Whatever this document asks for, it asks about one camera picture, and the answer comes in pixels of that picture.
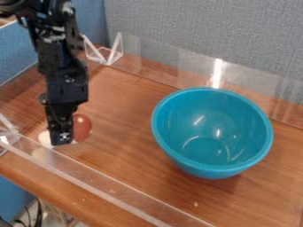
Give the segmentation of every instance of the small orange object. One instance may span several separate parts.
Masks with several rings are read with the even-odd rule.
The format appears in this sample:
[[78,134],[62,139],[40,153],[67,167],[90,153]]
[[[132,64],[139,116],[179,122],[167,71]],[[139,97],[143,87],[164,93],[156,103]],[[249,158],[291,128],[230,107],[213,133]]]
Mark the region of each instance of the small orange object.
[[74,114],[74,140],[83,142],[91,134],[92,123],[90,117],[83,113]]

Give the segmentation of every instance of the bowl rim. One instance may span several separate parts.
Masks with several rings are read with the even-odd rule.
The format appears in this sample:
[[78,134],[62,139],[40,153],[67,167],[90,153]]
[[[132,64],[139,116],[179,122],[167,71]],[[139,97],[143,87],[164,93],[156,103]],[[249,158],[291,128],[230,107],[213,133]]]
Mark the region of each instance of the bowl rim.
[[[178,96],[181,96],[185,93],[189,92],[197,92],[197,91],[213,91],[213,92],[221,92],[225,93],[230,96],[234,96],[235,98],[238,98],[239,100],[242,100],[245,103],[247,103],[254,110],[257,111],[257,113],[259,114],[262,121],[266,125],[266,130],[267,130],[267,138],[266,138],[266,142],[259,150],[259,152],[257,153],[257,155],[254,157],[251,157],[249,160],[246,160],[242,163],[237,163],[233,165],[211,165],[211,164],[205,164],[201,163],[195,160],[190,160],[186,157],[183,157],[166,143],[164,139],[162,138],[160,132],[158,130],[156,127],[156,121],[158,121],[158,116],[162,110],[162,107],[167,104],[167,102],[170,102],[171,99],[177,98]],[[241,169],[246,169],[250,168],[251,166],[254,166],[258,162],[261,162],[269,152],[270,152],[270,148],[273,146],[273,142],[274,142],[274,129],[273,129],[273,125],[271,125],[271,121],[267,118],[267,114],[263,112],[263,110],[261,109],[261,107],[255,104],[255,102],[253,102],[249,98],[246,98],[245,96],[239,95],[238,93],[233,92],[231,90],[223,90],[223,89],[215,89],[215,88],[210,88],[210,87],[193,87],[189,89],[183,89],[183,90],[178,90],[175,91],[173,94],[170,94],[158,104],[158,106],[154,109],[152,112],[152,116],[151,116],[151,131],[154,134],[154,137],[156,139],[158,144],[160,145],[162,149],[164,150],[164,152],[168,154],[168,156],[178,160],[182,164],[185,164],[186,166],[191,167],[191,168],[199,168],[203,170],[211,170],[214,172],[226,172],[226,171],[233,171],[233,170],[241,170]]]

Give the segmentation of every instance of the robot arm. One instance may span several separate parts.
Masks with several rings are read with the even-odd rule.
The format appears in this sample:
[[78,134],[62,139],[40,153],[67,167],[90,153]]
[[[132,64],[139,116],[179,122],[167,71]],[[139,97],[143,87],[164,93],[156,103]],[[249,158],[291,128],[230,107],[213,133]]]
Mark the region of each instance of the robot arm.
[[72,114],[88,101],[90,76],[76,54],[83,38],[71,0],[0,0],[0,17],[16,15],[28,28],[38,53],[38,71],[47,79],[46,106],[52,145],[68,144],[74,137]]

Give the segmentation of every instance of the blue plastic bowl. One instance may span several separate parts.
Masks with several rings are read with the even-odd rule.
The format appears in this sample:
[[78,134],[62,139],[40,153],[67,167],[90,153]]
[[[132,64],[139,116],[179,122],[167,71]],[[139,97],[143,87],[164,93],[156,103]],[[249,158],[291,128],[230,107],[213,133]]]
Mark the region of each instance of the blue plastic bowl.
[[267,115],[229,90],[191,88],[156,106],[151,129],[178,166],[209,179],[238,175],[270,151],[274,131]]

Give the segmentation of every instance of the wooden tabletop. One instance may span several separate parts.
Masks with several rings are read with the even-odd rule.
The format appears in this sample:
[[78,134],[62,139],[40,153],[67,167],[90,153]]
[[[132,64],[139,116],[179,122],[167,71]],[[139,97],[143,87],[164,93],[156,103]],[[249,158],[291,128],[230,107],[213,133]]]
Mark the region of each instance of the wooden tabletop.
[[[275,143],[266,159],[226,180],[187,175],[158,146],[152,109],[177,89],[90,63],[90,102],[79,109],[94,124],[90,139],[58,150],[98,171],[215,226],[303,226],[303,130],[273,121]],[[0,113],[36,139],[47,128],[43,76],[31,68],[0,89]],[[88,190],[14,153],[0,174],[90,226],[152,226]]]

